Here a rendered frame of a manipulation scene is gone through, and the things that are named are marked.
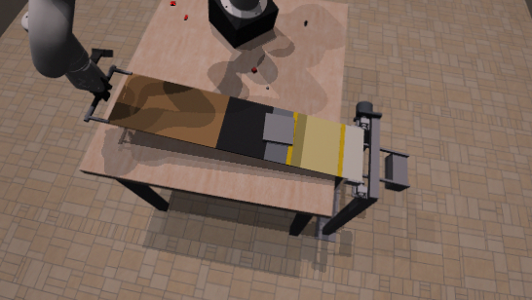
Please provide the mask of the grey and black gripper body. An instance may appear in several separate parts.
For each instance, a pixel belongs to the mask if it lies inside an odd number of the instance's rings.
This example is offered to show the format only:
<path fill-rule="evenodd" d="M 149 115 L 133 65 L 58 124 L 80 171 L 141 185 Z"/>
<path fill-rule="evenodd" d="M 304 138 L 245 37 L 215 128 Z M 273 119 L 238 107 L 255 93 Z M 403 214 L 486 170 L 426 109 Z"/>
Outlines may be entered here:
<path fill-rule="evenodd" d="M 100 77 L 108 80 L 101 69 L 91 59 L 88 59 L 87 63 L 81 69 L 66 72 L 64 75 L 75 88 L 98 93 L 103 92 L 105 89 Z"/>

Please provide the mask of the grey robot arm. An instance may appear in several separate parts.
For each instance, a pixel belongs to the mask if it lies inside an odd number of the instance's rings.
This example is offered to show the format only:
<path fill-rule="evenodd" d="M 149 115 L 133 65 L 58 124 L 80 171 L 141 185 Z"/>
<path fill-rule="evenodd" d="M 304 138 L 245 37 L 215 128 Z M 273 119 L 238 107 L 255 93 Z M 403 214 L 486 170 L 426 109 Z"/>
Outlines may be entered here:
<path fill-rule="evenodd" d="M 81 69 L 89 55 L 72 33 L 76 0 L 29 0 L 21 26 L 28 33 L 35 68 L 49 78 Z M 267 0 L 220 0 L 223 9 L 236 19 L 255 19 L 263 14 Z M 27 20 L 28 16 L 28 20 Z M 70 54 L 71 50 L 71 54 Z M 90 59 L 113 57 L 113 50 L 92 48 Z"/>

